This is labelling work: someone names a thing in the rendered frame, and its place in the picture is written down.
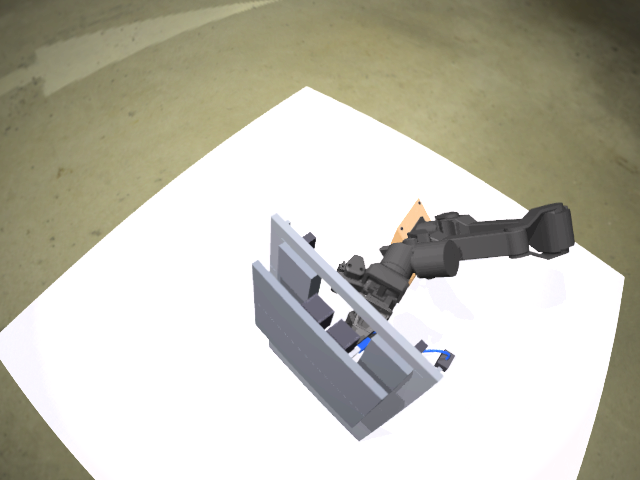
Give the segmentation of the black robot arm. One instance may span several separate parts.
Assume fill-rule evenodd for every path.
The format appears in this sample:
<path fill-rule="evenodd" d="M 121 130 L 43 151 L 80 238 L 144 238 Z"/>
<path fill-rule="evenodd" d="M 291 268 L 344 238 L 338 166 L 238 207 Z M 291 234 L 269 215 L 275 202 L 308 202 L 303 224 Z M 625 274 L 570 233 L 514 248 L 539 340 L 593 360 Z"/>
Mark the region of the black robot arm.
<path fill-rule="evenodd" d="M 477 221 L 471 215 L 443 212 L 426 221 L 423 216 L 402 242 L 380 247 L 380 263 L 400 266 L 409 279 L 454 277 L 460 261 L 508 256 L 519 259 L 534 256 L 551 260 L 569 254 L 575 245 L 570 209 L 563 203 L 531 208 L 522 219 Z M 538 252 L 530 251 L 529 245 Z M 354 255 L 343 261 L 337 272 L 358 292 L 364 284 L 364 257 Z M 376 283 L 367 280 L 362 292 Z"/>

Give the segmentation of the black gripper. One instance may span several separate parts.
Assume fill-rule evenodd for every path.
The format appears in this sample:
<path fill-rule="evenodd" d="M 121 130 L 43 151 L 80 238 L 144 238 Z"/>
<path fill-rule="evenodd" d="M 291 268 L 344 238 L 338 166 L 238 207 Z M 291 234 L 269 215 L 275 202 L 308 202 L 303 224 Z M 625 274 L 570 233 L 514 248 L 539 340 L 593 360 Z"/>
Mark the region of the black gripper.
<path fill-rule="evenodd" d="M 368 292 L 362 292 L 367 284 L 367 280 L 376 283 L 375 287 L 370 287 Z M 393 263 L 372 263 L 362 279 L 363 287 L 359 294 L 387 320 L 393 315 L 395 306 L 400 304 L 405 292 L 409 287 L 409 277 L 407 273 L 398 265 Z M 377 333 L 354 311 L 348 312 L 344 320 L 361 337 L 358 346 L 366 338 L 371 339 Z"/>

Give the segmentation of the blue network cable plug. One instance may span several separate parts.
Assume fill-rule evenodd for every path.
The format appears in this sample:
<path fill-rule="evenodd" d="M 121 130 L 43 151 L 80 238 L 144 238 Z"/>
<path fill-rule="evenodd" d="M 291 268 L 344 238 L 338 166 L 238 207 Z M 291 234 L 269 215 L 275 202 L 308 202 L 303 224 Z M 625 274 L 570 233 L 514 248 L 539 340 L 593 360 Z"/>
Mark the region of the blue network cable plug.
<path fill-rule="evenodd" d="M 360 354 L 366 348 L 366 346 L 368 345 L 369 341 L 370 341 L 369 338 L 366 338 L 365 340 L 363 340 L 358 346 L 356 346 L 356 348 L 352 352 L 349 353 L 349 355 L 352 358 L 354 358 L 355 355 L 357 355 L 358 353 Z M 423 353 L 428 353 L 428 352 L 431 352 L 431 353 L 439 352 L 439 353 L 443 353 L 443 354 L 445 353 L 448 356 L 446 358 L 446 360 L 448 360 L 448 358 L 450 357 L 450 353 L 446 352 L 446 351 L 443 351 L 443 350 L 426 349 L 426 350 L 424 350 Z"/>

